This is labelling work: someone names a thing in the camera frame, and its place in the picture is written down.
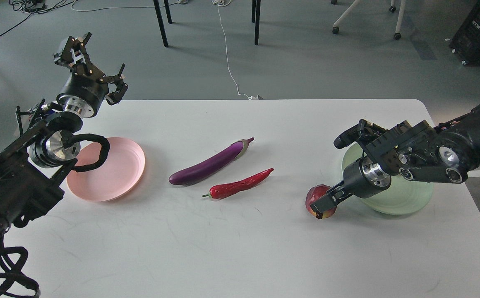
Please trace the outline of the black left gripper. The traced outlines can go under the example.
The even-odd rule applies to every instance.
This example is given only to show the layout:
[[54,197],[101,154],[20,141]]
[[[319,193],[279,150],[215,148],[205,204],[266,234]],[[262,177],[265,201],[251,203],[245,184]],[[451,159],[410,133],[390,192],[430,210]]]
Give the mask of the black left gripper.
[[[71,111],[81,118],[96,116],[104,98],[110,106],[119,104],[128,90],[122,74],[126,66],[124,63],[118,74],[102,76],[99,83],[87,77],[92,75],[92,62],[85,46],[91,36],[90,32],[79,37],[69,36],[62,40],[53,55],[56,65],[68,68],[71,72],[56,101],[65,111]],[[115,90],[109,92],[107,84],[115,85]]]

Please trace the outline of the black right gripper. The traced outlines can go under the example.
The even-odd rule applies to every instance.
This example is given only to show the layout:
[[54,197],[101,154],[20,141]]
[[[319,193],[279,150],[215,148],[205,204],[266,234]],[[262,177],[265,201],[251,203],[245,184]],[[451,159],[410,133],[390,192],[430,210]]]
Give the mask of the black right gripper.
[[350,195],[369,198],[391,186],[391,175],[382,170],[371,158],[359,158],[343,170],[343,180],[331,187],[325,195],[310,207],[317,214],[329,211]]

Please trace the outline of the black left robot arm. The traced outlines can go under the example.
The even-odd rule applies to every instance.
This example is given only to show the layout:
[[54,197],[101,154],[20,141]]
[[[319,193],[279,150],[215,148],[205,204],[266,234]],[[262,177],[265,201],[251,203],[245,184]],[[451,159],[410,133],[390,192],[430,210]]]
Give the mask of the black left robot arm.
[[15,298],[9,289],[19,284],[40,296],[39,284],[22,273],[28,251],[5,247],[11,226],[24,228],[45,216],[64,196],[61,184],[70,172],[100,168],[109,155],[109,141],[79,134],[84,118],[97,115],[104,100],[121,102],[128,85],[122,72],[108,76],[89,58],[92,36],[70,36],[53,55],[55,64],[70,70],[56,100],[42,100],[32,109],[16,109],[19,137],[0,152],[0,296]]

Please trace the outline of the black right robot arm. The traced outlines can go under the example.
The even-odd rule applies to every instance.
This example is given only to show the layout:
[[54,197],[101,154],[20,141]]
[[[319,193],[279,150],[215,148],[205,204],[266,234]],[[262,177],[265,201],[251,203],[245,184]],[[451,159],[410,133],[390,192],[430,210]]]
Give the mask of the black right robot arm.
[[343,179],[310,203],[314,215],[335,208],[351,196],[369,198],[387,190],[391,178],[460,184],[480,166],[480,104],[465,115],[431,127],[407,121],[386,130],[361,119],[334,140],[337,149],[359,144],[364,156],[346,166]]

